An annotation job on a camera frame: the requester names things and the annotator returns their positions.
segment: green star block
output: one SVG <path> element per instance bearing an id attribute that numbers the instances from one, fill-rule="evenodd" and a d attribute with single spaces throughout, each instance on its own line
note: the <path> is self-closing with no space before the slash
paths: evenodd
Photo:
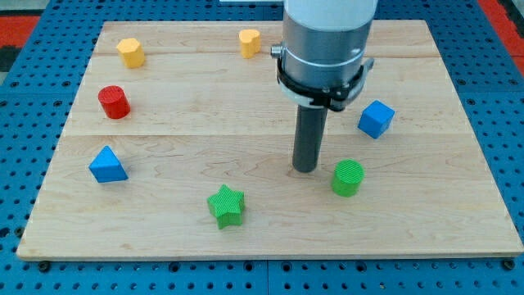
<path id="1" fill-rule="evenodd" d="M 228 225 L 242 225 L 244 192 L 233 191 L 222 184 L 218 193 L 207 198 L 207 206 L 211 215 L 216 217 L 219 229 Z"/>

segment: blue triangular block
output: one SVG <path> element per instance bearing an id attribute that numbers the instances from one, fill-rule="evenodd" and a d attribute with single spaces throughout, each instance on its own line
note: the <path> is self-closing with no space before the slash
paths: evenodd
<path id="1" fill-rule="evenodd" d="M 95 157 L 89 169 L 99 183 L 126 180 L 124 168 L 109 146 L 105 146 Z"/>

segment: yellow hexagonal block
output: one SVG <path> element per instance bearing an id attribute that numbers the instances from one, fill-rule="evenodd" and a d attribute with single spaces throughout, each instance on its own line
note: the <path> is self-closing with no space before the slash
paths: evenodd
<path id="1" fill-rule="evenodd" d="M 256 29 L 243 29 L 238 33 L 240 53 L 244 58 L 252 58 L 260 51 L 260 32 Z"/>
<path id="2" fill-rule="evenodd" d="M 137 68 L 146 61 L 142 45 L 135 38 L 122 39 L 120 43 L 116 45 L 116 49 L 122 62 L 128 68 Z"/>

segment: wood grain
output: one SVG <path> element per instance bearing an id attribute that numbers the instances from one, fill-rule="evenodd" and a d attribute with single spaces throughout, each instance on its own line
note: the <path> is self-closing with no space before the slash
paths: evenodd
<path id="1" fill-rule="evenodd" d="M 52 159 L 18 255 L 29 261 L 164 261 L 516 256 L 524 251 L 423 21 L 375 21 L 366 89 L 327 119 L 318 169 L 291 168 L 296 106 L 268 54 L 239 55 L 256 28 L 262 51 L 281 24 L 106 23 Z M 144 67 L 114 46 L 135 37 Z M 132 111 L 97 103 L 124 87 Z M 373 140 L 356 128 L 380 99 L 397 113 Z M 88 164 L 110 145 L 129 180 L 98 184 Z M 338 161 L 366 169 L 351 198 L 330 188 Z M 244 225 L 217 230 L 206 198 L 246 193 Z"/>

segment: blue pegboard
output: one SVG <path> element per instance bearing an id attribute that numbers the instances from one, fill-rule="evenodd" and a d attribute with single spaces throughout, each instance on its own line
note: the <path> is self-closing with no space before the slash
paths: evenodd
<path id="1" fill-rule="evenodd" d="M 524 81 L 473 0 L 382 0 L 424 19 L 521 237 Z M 18 235 L 105 20 L 280 20 L 282 6 L 218 0 L 51 0 L 0 87 L 0 293 L 524 293 L 524 260 L 23 262 Z"/>

